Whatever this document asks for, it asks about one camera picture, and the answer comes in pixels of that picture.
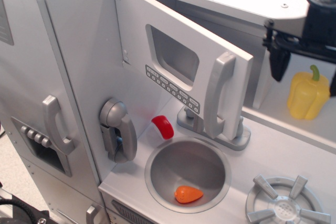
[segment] yellow bell pepper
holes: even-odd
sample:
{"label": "yellow bell pepper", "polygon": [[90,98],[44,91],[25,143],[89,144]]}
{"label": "yellow bell pepper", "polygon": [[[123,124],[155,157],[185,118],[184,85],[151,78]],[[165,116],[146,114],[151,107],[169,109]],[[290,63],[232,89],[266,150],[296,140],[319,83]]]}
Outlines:
{"label": "yellow bell pepper", "polygon": [[314,119],[330,97],[329,81],[311,65],[313,73],[299,72],[292,79],[287,107],[296,119]]}

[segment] metal sink basin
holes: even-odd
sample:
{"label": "metal sink basin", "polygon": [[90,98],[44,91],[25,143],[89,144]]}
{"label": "metal sink basin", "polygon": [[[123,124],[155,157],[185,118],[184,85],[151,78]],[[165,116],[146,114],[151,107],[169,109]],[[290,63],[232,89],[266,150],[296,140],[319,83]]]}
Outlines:
{"label": "metal sink basin", "polygon": [[[154,199],[176,212],[206,211],[226,195],[231,172],[225,155],[214,145],[193,137],[179,137],[153,151],[145,167],[145,181]],[[197,188],[203,196],[182,204],[174,192],[179,186]]]}

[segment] microwave door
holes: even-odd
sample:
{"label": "microwave door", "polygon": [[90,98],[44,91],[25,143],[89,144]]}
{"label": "microwave door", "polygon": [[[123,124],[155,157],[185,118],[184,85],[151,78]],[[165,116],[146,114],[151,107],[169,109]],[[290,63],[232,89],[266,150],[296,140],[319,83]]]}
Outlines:
{"label": "microwave door", "polygon": [[215,138],[237,135],[252,56],[156,0],[115,0],[124,66],[160,85]]}

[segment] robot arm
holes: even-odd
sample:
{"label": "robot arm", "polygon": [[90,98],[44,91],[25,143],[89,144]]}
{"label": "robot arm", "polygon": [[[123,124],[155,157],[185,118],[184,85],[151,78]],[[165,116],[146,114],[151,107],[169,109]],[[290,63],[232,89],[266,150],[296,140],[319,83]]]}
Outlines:
{"label": "robot arm", "polygon": [[[268,20],[263,45],[270,52],[271,73],[281,81],[291,53],[336,64],[336,0],[307,0],[305,18]],[[336,74],[330,86],[336,96]]]}

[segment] black cable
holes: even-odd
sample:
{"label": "black cable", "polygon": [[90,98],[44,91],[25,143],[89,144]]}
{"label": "black cable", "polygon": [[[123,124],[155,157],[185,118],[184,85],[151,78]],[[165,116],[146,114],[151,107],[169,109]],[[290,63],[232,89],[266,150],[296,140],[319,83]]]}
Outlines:
{"label": "black cable", "polygon": [[33,212],[27,207],[26,204],[19,200],[14,199],[0,199],[0,205],[13,205],[21,208],[24,212],[26,212],[32,222],[32,224],[36,224],[36,218],[33,214]]}
{"label": "black cable", "polygon": [[3,137],[6,134],[6,132],[4,131],[3,133],[0,134],[0,138]]}

